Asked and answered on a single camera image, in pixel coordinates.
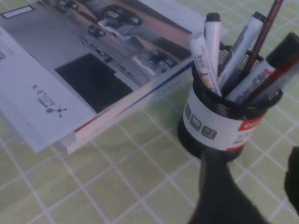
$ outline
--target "black mesh pen holder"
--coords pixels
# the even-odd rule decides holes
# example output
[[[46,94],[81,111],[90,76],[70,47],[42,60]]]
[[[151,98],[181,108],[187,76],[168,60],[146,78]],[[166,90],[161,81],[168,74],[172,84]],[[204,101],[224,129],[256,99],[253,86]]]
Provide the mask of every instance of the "black mesh pen holder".
[[[228,54],[229,47],[221,48],[220,69]],[[240,62],[233,77],[242,72],[248,54]],[[254,67],[261,61],[259,57]],[[225,161],[232,161],[240,155],[268,109],[280,101],[283,92],[277,92],[258,106],[244,106],[208,89],[198,76],[195,65],[192,66],[192,75],[193,86],[178,125],[178,138],[195,157],[201,158],[203,149],[217,149]]]

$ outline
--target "black marker cap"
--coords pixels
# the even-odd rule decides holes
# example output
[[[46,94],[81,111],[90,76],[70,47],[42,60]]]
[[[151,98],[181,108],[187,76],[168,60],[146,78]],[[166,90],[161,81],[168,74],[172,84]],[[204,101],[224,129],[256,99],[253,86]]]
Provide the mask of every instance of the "black marker cap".
[[[220,15],[219,13],[208,13],[206,15],[207,22],[220,22]]]
[[[265,22],[266,19],[267,19],[266,16],[264,16],[263,14],[261,14],[261,13],[259,13],[259,12],[255,12],[255,13],[252,15],[252,17],[254,17],[254,18],[256,18],[256,19],[258,19],[258,20],[260,20],[260,21],[262,21],[262,22]]]
[[[299,53],[299,37],[290,32],[284,40],[267,56],[266,60],[274,68],[279,68],[291,57]]]

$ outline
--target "red pencil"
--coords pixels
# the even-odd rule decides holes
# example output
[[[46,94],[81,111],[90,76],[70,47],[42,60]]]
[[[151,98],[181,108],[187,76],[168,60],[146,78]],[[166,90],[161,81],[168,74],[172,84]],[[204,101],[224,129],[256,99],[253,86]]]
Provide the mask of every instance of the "red pencil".
[[[241,74],[239,81],[242,81],[250,73],[251,68],[256,60],[256,57],[258,56],[258,54],[263,46],[263,43],[265,42],[268,32],[270,31],[272,24],[277,16],[277,13],[279,12],[279,9],[283,2],[284,2],[284,0],[275,0],[274,1],[272,8],[268,14],[268,17],[265,21],[265,24],[263,26],[263,29],[262,29],[259,37],[257,38],[257,41],[252,49],[250,57],[245,65],[244,71]]]

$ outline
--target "white marker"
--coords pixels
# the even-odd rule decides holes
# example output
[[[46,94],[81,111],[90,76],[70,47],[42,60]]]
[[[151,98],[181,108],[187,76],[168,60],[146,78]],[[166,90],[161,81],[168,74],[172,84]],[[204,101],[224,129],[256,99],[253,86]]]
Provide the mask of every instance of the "white marker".
[[[298,53],[299,37],[294,33],[289,33],[266,59],[226,96],[226,99],[243,103],[277,68],[283,66]]]
[[[197,32],[191,34],[189,44],[197,72],[202,82],[214,93],[222,96],[203,33]]]
[[[218,13],[209,13],[205,21],[206,45],[210,52],[212,65],[216,75],[218,75],[218,62],[220,50],[221,20]]]
[[[244,30],[241,32],[238,40],[236,41],[231,49],[230,54],[228,55],[228,57],[230,57],[230,60],[225,66],[224,71],[220,74],[218,82],[221,89],[230,79],[230,76],[233,74],[243,56],[246,54],[252,42],[257,38],[265,20],[266,17],[264,15],[260,14],[259,12],[255,12],[255,14],[250,18]]]

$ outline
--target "marker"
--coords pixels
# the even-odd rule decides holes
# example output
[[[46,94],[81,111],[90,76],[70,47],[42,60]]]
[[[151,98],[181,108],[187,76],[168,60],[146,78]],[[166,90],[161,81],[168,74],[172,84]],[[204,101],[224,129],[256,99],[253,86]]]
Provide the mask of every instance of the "marker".
[[[289,33],[285,39],[263,60],[257,68],[244,78],[226,99],[236,103],[246,100],[277,68],[283,66],[299,53],[299,37]]]
[[[197,72],[202,82],[214,93],[222,96],[203,33],[196,32],[191,34],[189,44]]]
[[[262,46],[263,46],[263,43],[268,35],[268,32],[270,31],[271,27],[272,27],[272,24],[277,16],[277,13],[279,12],[279,9],[282,5],[282,3],[284,2],[284,0],[275,0],[273,5],[272,5],[272,8],[268,14],[268,17],[266,19],[266,22],[263,26],[263,29],[262,29],[262,32],[260,33],[253,49],[252,49],[252,52],[250,54],[250,57],[245,65],[245,68],[243,70],[243,73],[240,77],[240,80],[244,79],[251,71],[251,68],[256,60],[256,57],[258,55],[258,53],[260,52]]]
[[[280,69],[276,70],[247,100],[250,105],[260,103],[266,98],[272,97],[277,91],[299,73],[299,54],[294,56]]]
[[[223,89],[230,78],[239,79],[239,77],[233,77],[231,75],[261,31],[265,19],[266,17],[259,12],[255,12],[255,14],[249,19],[246,27],[232,47],[230,55],[228,55],[228,59],[230,58],[229,62],[225,66],[224,71],[220,74],[218,83],[221,89]]]
[[[205,21],[206,45],[210,52],[215,74],[218,74],[219,50],[220,50],[221,20],[218,13],[209,13]]]

